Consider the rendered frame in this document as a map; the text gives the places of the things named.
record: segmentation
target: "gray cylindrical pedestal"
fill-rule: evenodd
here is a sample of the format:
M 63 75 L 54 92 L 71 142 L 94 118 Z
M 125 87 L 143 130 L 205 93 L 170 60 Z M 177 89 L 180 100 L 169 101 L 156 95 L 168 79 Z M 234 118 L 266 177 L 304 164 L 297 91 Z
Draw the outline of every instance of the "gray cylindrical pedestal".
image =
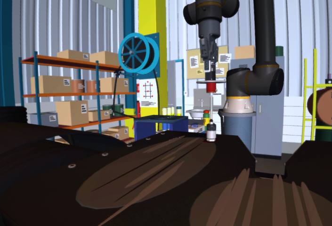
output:
M 251 133 L 253 113 L 221 113 L 224 116 L 222 134 L 239 136 L 245 146 L 251 150 Z

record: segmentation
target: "storage shelf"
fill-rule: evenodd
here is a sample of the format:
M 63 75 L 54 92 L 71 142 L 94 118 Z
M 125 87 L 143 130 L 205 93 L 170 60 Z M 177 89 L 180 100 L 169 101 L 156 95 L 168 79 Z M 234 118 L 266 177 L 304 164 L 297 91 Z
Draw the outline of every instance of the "storage shelf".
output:
M 38 59 L 38 65 L 43 66 L 54 66 L 54 67 L 67 67 L 67 68 L 74 68 L 74 69 L 85 69 L 85 70 L 96 70 L 96 63 L 93 62 L 86 62 L 81 60 L 71 60 L 53 56 L 43 56 L 43 55 L 36 55 Z M 34 64 L 34 57 L 27 58 L 22 60 L 23 64 L 33 65 Z M 117 70 L 119 66 L 113 65 L 104 65 L 99 64 L 99 71 L 100 72 L 114 72 Z
M 100 95 L 113 95 L 114 93 L 99 93 Z M 116 92 L 116 95 L 134 95 L 136 92 Z M 73 97 L 73 96 L 96 96 L 98 93 L 40 93 L 39 97 Z M 25 94 L 24 98 L 35 97 L 35 94 Z
M 129 119 L 130 117 L 126 116 L 113 116 L 110 119 L 102 120 L 100 124 L 108 123 L 108 122 L 113 122 L 113 121 L 121 121 L 125 119 Z M 64 126 L 64 125 L 59 125 L 58 128 L 64 128 L 64 129 L 78 129 L 86 126 L 94 126 L 94 125 L 99 125 L 98 121 L 92 121 L 86 124 L 81 124 L 81 125 L 76 125 L 76 126 Z

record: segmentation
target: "yellow ladder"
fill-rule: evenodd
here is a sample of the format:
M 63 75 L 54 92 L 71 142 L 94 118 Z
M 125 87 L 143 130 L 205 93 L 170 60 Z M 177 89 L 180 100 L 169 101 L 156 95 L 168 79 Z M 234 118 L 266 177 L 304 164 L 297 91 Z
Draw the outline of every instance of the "yellow ladder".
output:
M 332 84 L 317 84 L 316 79 L 316 49 L 314 49 L 314 81 L 312 86 L 307 86 L 307 59 L 304 59 L 304 106 L 303 106 L 303 130 L 301 133 L 301 143 L 304 143 L 305 135 L 305 122 L 311 121 L 311 137 L 310 140 L 314 140 L 315 129 L 332 129 L 331 126 L 316 126 L 316 89 L 332 87 Z M 307 89 L 313 89 L 313 115 L 312 119 L 306 119 L 306 109 L 307 109 Z

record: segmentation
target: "blue hose reel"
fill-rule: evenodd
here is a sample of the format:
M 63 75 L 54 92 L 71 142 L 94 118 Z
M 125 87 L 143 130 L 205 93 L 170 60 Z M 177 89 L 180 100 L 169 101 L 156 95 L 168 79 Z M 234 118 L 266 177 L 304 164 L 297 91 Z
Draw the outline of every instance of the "blue hose reel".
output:
M 121 42 L 118 60 L 128 73 L 147 74 L 159 63 L 160 50 L 157 43 L 140 33 L 131 33 Z

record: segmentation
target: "floor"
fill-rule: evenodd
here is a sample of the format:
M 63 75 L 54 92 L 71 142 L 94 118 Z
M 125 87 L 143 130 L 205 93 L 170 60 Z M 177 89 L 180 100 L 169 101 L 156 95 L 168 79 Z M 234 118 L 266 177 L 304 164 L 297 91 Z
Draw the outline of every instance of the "floor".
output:
M 300 143 L 283 142 L 281 160 L 256 158 L 256 172 L 262 173 L 260 176 L 268 177 L 265 174 L 284 175 L 284 163 L 292 156 L 292 154 L 300 147 Z

